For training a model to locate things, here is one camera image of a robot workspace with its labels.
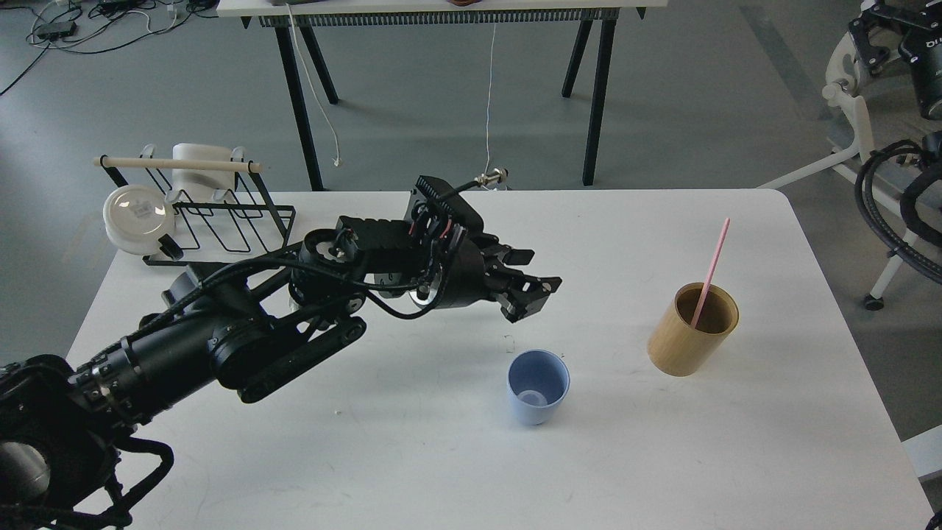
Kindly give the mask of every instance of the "wooden rod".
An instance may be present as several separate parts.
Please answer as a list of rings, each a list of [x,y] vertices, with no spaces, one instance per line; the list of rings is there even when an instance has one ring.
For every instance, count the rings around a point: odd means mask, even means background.
[[[219,162],[213,160],[175,160],[172,158],[98,157],[92,161],[103,168],[153,168],[163,170],[203,170],[262,173],[262,164],[255,162]]]

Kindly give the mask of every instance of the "black robotic arm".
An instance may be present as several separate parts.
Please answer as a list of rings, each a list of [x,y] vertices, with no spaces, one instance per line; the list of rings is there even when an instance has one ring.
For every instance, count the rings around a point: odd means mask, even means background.
[[[129,524],[131,507],[173,462],[166,444],[132,437],[138,425],[213,380],[244,403],[264,399],[359,339],[366,323],[354,313],[367,299],[407,319],[479,300],[498,302],[510,322],[538,312],[561,279],[515,270],[533,252],[484,233],[459,195],[504,176],[457,189],[422,176],[401,221],[344,216],[264,257],[190,265],[164,291],[166,311],[75,371],[57,356],[0,369],[0,527]],[[249,287],[249,277],[272,270]],[[261,302],[285,287],[295,310],[267,314]],[[409,293],[421,308],[400,313],[377,292]],[[124,492],[115,476],[120,451],[158,455],[161,464]],[[102,488],[111,508],[73,511]]]

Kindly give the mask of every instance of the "robotic arm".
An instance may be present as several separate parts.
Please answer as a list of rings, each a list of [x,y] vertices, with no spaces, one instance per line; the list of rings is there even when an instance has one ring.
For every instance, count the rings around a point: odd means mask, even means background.
[[[561,283],[517,271],[533,257],[483,231],[459,195],[506,177],[497,170],[457,189],[422,176],[402,221],[343,216],[303,242],[232,264],[195,264],[163,292],[168,309],[73,371],[58,356],[0,368],[0,527],[102,528],[130,524],[130,508],[167,475],[163,443],[133,438],[137,426],[218,380],[255,403],[359,339],[354,313],[366,299],[399,318],[435,308],[497,302],[516,322],[538,312]],[[250,289],[250,276],[276,270]],[[367,283],[372,274],[372,283]],[[294,311],[276,318],[261,302],[287,287]],[[410,314],[386,297],[409,293]],[[306,329],[299,325],[307,323]],[[150,453],[160,465],[126,492],[119,451]],[[73,511],[104,488],[113,506]]]
[[[848,24],[857,54],[873,76],[879,76],[892,59],[888,48],[871,43],[870,32],[876,27],[902,37],[898,50],[900,57],[909,63],[919,115],[927,120],[942,120],[942,3],[933,0],[915,12],[891,7],[878,0],[870,3],[858,18]],[[917,211],[919,198],[935,182],[942,180],[942,132],[926,135],[921,145],[909,140],[896,141],[872,154],[861,155],[865,163],[857,174],[854,199],[864,221],[891,249],[892,256],[899,256],[919,273],[942,283],[942,265],[924,256],[910,241],[895,232],[877,207],[872,189],[873,178],[882,164],[894,159],[905,163],[915,161],[921,174],[903,190],[900,216],[910,232],[942,248],[942,231],[923,221]],[[872,300],[868,295],[865,303]]]

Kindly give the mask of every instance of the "white mug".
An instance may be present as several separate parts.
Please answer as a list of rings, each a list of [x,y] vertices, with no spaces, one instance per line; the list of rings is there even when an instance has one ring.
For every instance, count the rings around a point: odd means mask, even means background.
[[[208,160],[228,162],[233,150],[217,145],[199,143],[177,143],[173,146],[174,160]],[[173,188],[167,194],[170,203],[187,201],[192,203],[218,203],[236,187],[235,172],[180,170],[171,174]]]

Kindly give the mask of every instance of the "pink straw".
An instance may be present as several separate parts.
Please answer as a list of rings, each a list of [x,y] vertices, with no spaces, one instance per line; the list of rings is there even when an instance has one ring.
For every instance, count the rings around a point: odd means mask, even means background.
[[[697,308],[693,310],[693,318],[690,319],[690,325],[693,326],[693,329],[696,329],[697,323],[700,322],[700,313],[704,309],[704,302],[707,301],[709,284],[713,280],[713,273],[716,272],[716,262],[720,260],[720,251],[723,248],[723,241],[726,240],[727,230],[729,230],[728,217],[726,221],[723,222],[723,230],[720,231],[720,240],[716,242],[716,250],[713,252],[713,261],[709,264],[709,271],[706,272],[706,281],[704,281],[703,289],[700,290],[700,299],[697,300]]]

